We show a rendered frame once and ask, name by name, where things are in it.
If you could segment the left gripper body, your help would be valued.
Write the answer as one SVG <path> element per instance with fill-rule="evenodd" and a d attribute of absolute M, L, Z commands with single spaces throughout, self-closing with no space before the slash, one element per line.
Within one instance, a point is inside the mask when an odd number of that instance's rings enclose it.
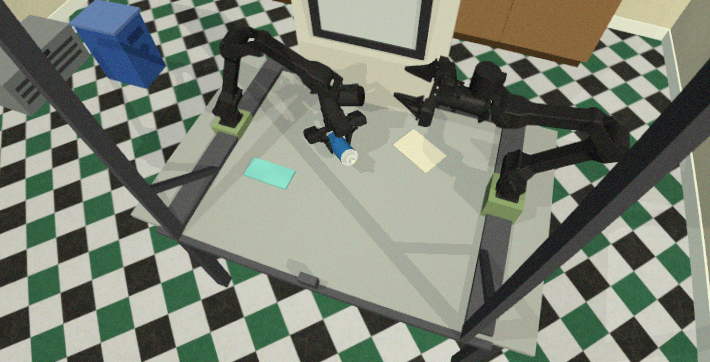
<path fill-rule="evenodd" d="M 323 110 L 323 109 L 321 109 L 321 110 L 322 110 L 322 115 L 323 115 L 323 119 L 324 119 L 323 121 L 324 121 L 325 127 L 318 129 L 316 126 L 312 126 L 312 127 L 304 129 L 304 132 L 303 132 L 304 137 L 309 142 L 309 144 L 314 144 L 314 143 L 320 142 L 321 140 L 324 140 L 327 138 L 326 133 L 332 131 L 332 129 L 327 128 L 328 114 L 333 113 L 333 116 L 337 115 L 337 114 L 339 114 L 339 111 L 342 109 L 341 109 L 341 106 L 339 105 L 338 107 L 331 109 L 331 110 Z M 366 120 L 365 115 L 363 115 L 360 111 L 356 110 L 354 112 L 347 114 L 348 117 L 352 116 L 352 115 L 354 115 L 356 118 L 356 123 L 357 123 L 356 126 L 360 127 L 360 126 L 367 124 L 367 120 Z M 321 134 L 319 133 L 319 131 Z"/>

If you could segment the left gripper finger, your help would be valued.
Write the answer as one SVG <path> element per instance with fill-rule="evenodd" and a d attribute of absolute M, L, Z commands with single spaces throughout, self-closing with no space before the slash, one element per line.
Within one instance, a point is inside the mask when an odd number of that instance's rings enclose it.
<path fill-rule="evenodd" d="M 327 146 L 327 148 L 329 149 L 329 151 L 331 152 L 331 154 L 333 154 L 333 150 L 332 150 L 332 147 L 330 144 L 330 139 L 328 137 L 324 140 L 321 140 L 320 142 L 324 142 L 325 145 Z"/>
<path fill-rule="evenodd" d="M 345 139 L 349 144 L 351 144 L 351 138 L 352 138 L 353 132 L 357 129 L 358 129 L 358 127 L 356 126 L 354 129 L 351 129 L 351 134 L 345 135 Z"/>

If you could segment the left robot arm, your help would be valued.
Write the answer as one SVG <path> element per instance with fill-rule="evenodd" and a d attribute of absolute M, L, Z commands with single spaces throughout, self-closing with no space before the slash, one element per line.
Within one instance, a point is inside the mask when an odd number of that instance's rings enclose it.
<path fill-rule="evenodd" d="M 249 38 L 254 38 L 254 41 L 248 42 Z M 237 86 L 240 60 L 241 57 L 253 53 L 263 53 L 298 75 L 303 84 L 311 90 L 310 94 L 318 94 L 323 110 L 331 110 L 339 105 L 364 105 L 365 91 L 362 86 L 359 84 L 342 85 L 343 77 L 330 67 L 318 61 L 304 58 L 273 38 L 268 31 L 256 30 L 252 27 L 230 27 L 219 48 L 220 54 L 224 58 L 223 84 L 212 113 L 220 117 L 220 125 L 236 128 L 243 117 L 237 108 L 243 97 L 243 89 Z M 239 58 L 238 62 L 237 58 Z M 332 79 L 334 82 L 331 86 Z M 343 110 L 334 116 L 333 113 L 328 114 L 327 128 L 332 129 L 337 138 L 351 134 L 351 129 L 357 125 L 354 115 L 347 117 Z"/>

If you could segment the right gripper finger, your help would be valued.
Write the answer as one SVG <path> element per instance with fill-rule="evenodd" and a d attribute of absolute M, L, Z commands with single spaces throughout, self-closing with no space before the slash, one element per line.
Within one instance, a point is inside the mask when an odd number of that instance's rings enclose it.
<path fill-rule="evenodd" d="M 405 71 L 431 83 L 437 59 L 426 65 L 405 66 Z"/>
<path fill-rule="evenodd" d="M 402 93 L 394 92 L 393 95 L 398 101 L 400 101 L 418 120 L 420 108 L 424 99 L 424 95 L 419 97 L 414 97 Z"/>

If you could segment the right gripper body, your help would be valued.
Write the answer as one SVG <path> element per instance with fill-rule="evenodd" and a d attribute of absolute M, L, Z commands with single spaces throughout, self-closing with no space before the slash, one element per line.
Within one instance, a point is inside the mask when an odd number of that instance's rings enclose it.
<path fill-rule="evenodd" d="M 422 126 L 422 127 L 428 127 L 431 125 L 432 118 L 434 115 L 433 111 L 435 111 L 435 108 L 438 108 L 439 105 L 452 108 L 451 112 L 453 112 L 453 113 L 455 113 L 456 110 L 461 111 L 461 108 L 462 108 L 462 105 L 463 105 L 463 102 L 464 102 L 464 99 L 465 99 L 465 96 L 467 93 L 468 87 L 464 86 L 465 82 L 462 81 L 462 82 L 460 82 L 460 83 L 462 83 L 462 85 L 461 86 L 457 85 L 457 87 L 456 87 L 456 91 L 460 91 L 459 96 L 455 96 L 455 97 L 440 97 L 437 95 L 433 96 L 437 93 L 437 90 L 439 89 L 438 80 L 435 79 L 435 77 L 436 77 L 436 71 L 439 68 L 440 62 L 451 62 L 451 61 L 449 60 L 448 57 L 440 55 L 439 61 L 436 62 L 434 73 L 433 73 L 434 83 L 433 83 L 429 98 L 426 98 L 425 101 L 422 102 L 419 116 L 418 116 L 418 119 L 419 119 L 418 125 Z M 438 88 L 437 88 L 437 86 L 438 86 Z M 436 88 L 436 89 L 434 89 L 434 88 Z M 432 97 L 432 98 L 430 98 L 430 97 Z M 436 105 L 436 107 L 435 107 L 435 105 Z"/>

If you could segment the cream wall panel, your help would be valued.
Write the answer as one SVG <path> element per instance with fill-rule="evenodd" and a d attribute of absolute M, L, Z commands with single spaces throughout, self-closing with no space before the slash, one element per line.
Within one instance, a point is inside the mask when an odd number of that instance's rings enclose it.
<path fill-rule="evenodd" d="M 308 0 L 291 2 L 301 56 L 330 67 L 343 77 L 343 84 L 364 87 L 365 103 L 412 114 L 394 92 L 425 95 L 425 101 L 434 78 L 428 83 L 406 72 L 405 66 L 426 65 L 436 58 L 439 61 L 440 55 L 449 56 L 461 0 L 433 0 L 424 60 L 313 36 Z"/>

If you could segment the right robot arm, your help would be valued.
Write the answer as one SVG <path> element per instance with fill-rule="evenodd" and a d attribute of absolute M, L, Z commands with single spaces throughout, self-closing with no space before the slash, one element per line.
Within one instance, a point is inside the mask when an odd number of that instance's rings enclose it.
<path fill-rule="evenodd" d="M 436 95 L 459 96 L 460 91 L 456 91 L 455 85 L 461 86 L 462 81 L 457 80 L 455 63 L 440 62 L 439 65 L 436 78 L 440 89 Z M 536 173 L 590 160 L 604 164 L 618 162 L 630 149 L 629 129 L 601 109 L 531 102 L 523 96 L 511 94 L 503 85 L 506 77 L 507 73 L 502 72 L 494 62 L 479 62 L 461 111 L 480 116 L 478 123 L 488 120 L 491 113 L 492 122 L 499 128 L 519 129 L 536 125 L 585 131 L 589 137 L 532 155 L 522 150 L 508 152 L 503 158 L 500 178 L 496 184 L 497 198 L 518 203 L 519 196 L 526 192 L 527 181 Z"/>

